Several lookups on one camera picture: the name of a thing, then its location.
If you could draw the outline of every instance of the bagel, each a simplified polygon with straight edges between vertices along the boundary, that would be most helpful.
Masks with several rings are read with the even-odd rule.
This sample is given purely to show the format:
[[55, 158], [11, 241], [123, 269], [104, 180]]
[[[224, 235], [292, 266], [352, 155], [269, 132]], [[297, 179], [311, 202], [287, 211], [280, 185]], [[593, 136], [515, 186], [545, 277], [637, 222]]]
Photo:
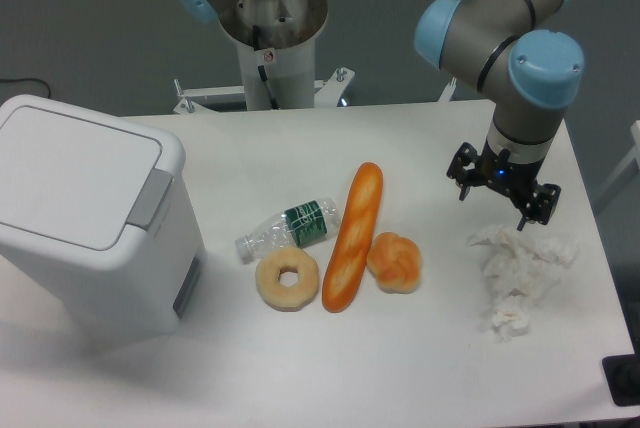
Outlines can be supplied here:
[[[291, 286], [280, 283], [280, 275], [285, 272], [297, 273], [298, 282]], [[318, 263], [300, 248], [272, 251], [256, 268], [258, 293], [269, 306], [279, 310], [299, 310], [313, 300], [319, 286]]]

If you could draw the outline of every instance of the robotic arm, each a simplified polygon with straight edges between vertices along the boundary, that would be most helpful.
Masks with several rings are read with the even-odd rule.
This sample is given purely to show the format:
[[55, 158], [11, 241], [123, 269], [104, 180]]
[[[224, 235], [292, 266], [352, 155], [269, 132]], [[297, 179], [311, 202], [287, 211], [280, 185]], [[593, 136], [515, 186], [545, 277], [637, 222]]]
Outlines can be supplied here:
[[483, 185], [508, 197], [522, 214], [519, 230], [546, 225], [560, 196], [559, 186], [536, 177], [577, 96], [584, 55], [567, 35], [535, 28], [567, 1], [436, 0], [415, 34], [429, 63], [496, 103], [481, 154], [464, 143], [447, 176], [461, 200]]
[[203, 23], [219, 18], [238, 49], [247, 109], [311, 107], [315, 37], [327, 0], [180, 0]]

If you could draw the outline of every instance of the baguette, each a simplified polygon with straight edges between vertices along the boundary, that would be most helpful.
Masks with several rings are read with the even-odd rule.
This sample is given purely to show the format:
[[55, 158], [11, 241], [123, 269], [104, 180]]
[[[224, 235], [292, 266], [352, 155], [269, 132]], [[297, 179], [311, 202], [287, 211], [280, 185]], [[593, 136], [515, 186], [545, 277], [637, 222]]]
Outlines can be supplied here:
[[351, 184], [342, 225], [322, 284], [322, 304], [338, 313], [358, 292], [382, 198], [382, 171], [364, 163]]

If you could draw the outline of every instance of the bottle cap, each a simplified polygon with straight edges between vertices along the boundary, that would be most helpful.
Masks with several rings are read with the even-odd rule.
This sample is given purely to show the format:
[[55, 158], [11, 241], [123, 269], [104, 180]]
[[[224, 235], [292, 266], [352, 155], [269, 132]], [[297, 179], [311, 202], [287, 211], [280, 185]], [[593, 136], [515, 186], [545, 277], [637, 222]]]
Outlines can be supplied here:
[[243, 263], [249, 263], [253, 260], [253, 255], [249, 249], [249, 242], [245, 237], [238, 238], [236, 240], [236, 249], [238, 250], [238, 254], [240, 255]]

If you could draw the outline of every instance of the black object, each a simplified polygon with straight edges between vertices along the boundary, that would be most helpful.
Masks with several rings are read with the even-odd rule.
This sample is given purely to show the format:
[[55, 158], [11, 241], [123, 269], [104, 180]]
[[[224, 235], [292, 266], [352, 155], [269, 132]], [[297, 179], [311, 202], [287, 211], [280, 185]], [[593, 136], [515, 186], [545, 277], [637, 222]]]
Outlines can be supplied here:
[[447, 176], [456, 180], [460, 188], [460, 200], [464, 200], [471, 187], [475, 186], [486, 186], [509, 198], [522, 214], [518, 224], [520, 231], [528, 222], [546, 225], [558, 204], [560, 187], [540, 185], [536, 181], [544, 158], [520, 165], [510, 163], [509, 155], [508, 150], [496, 155], [486, 142], [482, 154], [478, 155], [471, 144], [463, 143], [449, 165]]
[[198, 278], [200, 278], [201, 271], [200, 260], [198, 258], [194, 258], [191, 262], [191, 266], [189, 267], [189, 271], [187, 272], [187, 276], [182, 282], [178, 296], [176, 296], [176, 299], [173, 302], [173, 311], [176, 312], [178, 318], [182, 318], [182, 315], [184, 315], [184, 310], [191, 299], [193, 288], [196, 286]]
[[636, 355], [608, 356], [602, 360], [613, 402], [640, 405], [640, 359]]
[[[260, 50], [260, 27], [258, 25], [253, 25], [252, 31], [252, 45], [253, 51]], [[276, 101], [276, 97], [273, 94], [273, 90], [271, 89], [271, 85], [269, 83], [269, 78], [267, 77], [267, 70], [265, 70], [264, 65], [258, 64], [258, 74], [260, 75], [260, 79], [262, 83], [264, 83], [264, 88], [267, 91], [267, 96], [269, 97], [269, 103], [271, 104], [272, 110], [279, 110], [280, 105]]]
[[0, 83], [39, 83], [47, 90], [47, 98], [51, 99], [51, 86], [42, 78], [0, 78]]

